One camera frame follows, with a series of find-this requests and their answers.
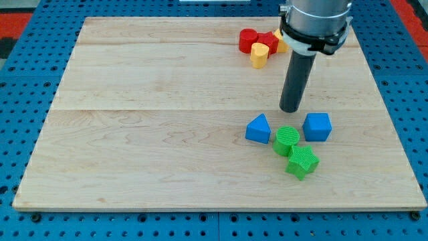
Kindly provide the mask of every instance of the yellow block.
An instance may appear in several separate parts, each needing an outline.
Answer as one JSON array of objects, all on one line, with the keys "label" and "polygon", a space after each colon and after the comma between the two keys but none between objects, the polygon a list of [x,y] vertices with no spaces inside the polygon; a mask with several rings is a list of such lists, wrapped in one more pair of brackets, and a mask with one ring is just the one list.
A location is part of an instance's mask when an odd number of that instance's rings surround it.
[{"label": "yellow block", "polygon": [[284,42],[284,39],[282,38],[280,29],[277,29],[274,33],[275,37],[277,37],[280,41],[278,42],[278,49],[276,52],[278,53],[285,53],[288,51],[288,44]]},{"label": "yellow block", "polygon": [[253,62],[254,68],[263,68],[268,62],[269,47],[261,43],[251,45],[251,55],[249,59]]}]

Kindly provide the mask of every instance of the green block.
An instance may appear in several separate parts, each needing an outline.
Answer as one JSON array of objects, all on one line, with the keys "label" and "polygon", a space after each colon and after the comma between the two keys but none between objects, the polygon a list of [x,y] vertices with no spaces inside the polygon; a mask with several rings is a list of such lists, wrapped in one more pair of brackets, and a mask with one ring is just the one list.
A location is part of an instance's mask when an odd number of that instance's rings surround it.
[{"label": "green block", "polygon": [[292,146],[300,140],[299,132],[294,127],[280,127],[276,132],[273,148],[281,156],[287,157]]},{"label": "green block", "polygon": [[286,172],[294,174],[301,181],[306,174],[315,171],[319,162],[320,160],[313,154],[311,146],[292,146]]}]

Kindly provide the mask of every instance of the blue pyramid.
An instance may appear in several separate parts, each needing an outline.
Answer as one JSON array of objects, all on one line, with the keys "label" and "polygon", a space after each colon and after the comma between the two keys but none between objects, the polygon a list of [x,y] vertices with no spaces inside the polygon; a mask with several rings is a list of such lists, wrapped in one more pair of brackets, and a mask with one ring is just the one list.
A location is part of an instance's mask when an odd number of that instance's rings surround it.
[{"label": "blue pyramid", "polygon": [[270,138],[270,127],[265,114],[260,114],[247,125],[245,138],[251,141],[268,144]]}]

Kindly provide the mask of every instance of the blue block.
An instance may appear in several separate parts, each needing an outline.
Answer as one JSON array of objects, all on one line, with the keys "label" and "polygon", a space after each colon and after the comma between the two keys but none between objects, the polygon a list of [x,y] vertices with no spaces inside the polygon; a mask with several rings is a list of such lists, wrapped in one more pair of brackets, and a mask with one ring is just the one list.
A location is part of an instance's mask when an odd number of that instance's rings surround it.
[{"label": "blue block", "polygon": [[332,124],[327,113],[309,113],[303,124],[306,141],[326,141]]},{"label": "blue block", "polygon": [[260,114],[247,125],[245,138],[251,141],[268,144],[270,138],[270,127],[265,114]]}]

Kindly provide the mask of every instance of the red surface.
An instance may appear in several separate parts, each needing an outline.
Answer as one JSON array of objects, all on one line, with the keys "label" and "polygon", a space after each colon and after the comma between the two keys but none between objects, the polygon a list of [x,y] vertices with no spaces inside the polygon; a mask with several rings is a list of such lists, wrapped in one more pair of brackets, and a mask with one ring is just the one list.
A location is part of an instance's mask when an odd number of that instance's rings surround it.
[{"label": "red surface", "polygon": [[32,13],[0,13],[0,38],[19,39]]},{"label": "red surface", "polygon": [[269,47],[269,55],[276,53],[278,49],[279,39],[272,32],[259,33],[257,43],[265,44]]},{"label": "red surface", "polygon": [[249,54],[251,53],[251,45],[257,41],[257,32],[254,29],[243,29],[239,33],[239,50]]},{"label": "red surface", "polygon": [[415,15],[413,7],[405,0],[391,0],[391,3],[406,26],[407,31],[412,35],[413,41],[421,50],[425,60],[428,61],[428,31],[423,28],[422,22]]}]

